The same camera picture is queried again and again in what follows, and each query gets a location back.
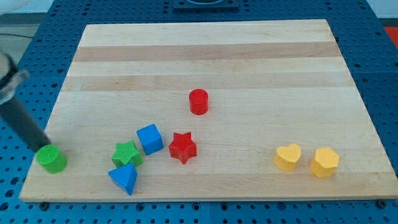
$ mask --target yellow block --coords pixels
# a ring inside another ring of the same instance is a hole
[[[298,144],[287,147],[281,146],[276,149],[274,164],[284,171],[293,171],[301,156],[301,148]]]
[[[315,151],[310,163],[310,170],[317,177],[330,177],[338,167],[339,156],[331,148]]]

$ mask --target wood grain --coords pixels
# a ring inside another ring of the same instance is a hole
[[[397,177],[326,21],[90,25],[83,37],[45,130],[68,166],[50,175],[33,161],[24,201],[398,197]],[[203,116],[189,112],[195,88],[210,96]],[[198,156],[185,165],[167,148],[144,156],[134,194],[126,195],[107,175],[114,145],[133,139],[143,152],[135,132],[152,123],[166,147],[173,132],[191,131]],[[292,142],[302,157],[286,173],[272,159]],[[309,170],[319,147],[340,155],[327,179]]]

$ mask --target red block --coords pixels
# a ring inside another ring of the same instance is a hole
[[[185,134],[174,133],[174,139],[169,145],[170,156],[179,159],[182,164],[189,158],[197,156],[197,145],[191,139],[191,132]]]
[[[398,27],[385,27],[385,30],[398,49]]]
[[[209,110],[209,95],[205,90],[192,90],[189,94],[190,110],[193,114],[202,115]]]

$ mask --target green block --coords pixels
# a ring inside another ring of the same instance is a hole
[[[46,145],[39,149],[36,154],[36,161],[50,174],[61,172],[67,166],[67,158],[57,146]]]
[[[112,161],[117,168],[129,163],[132,163],[137,167],[144,162],[134,141],[129,141],[124,144],[116,143],[116,152],[112,156]]]

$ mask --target red cylinder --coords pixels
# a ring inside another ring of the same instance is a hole
[[[209,94],[202,89],[192,90],[189,94],[189,106],[193,114],[205,114],[209,110]]]

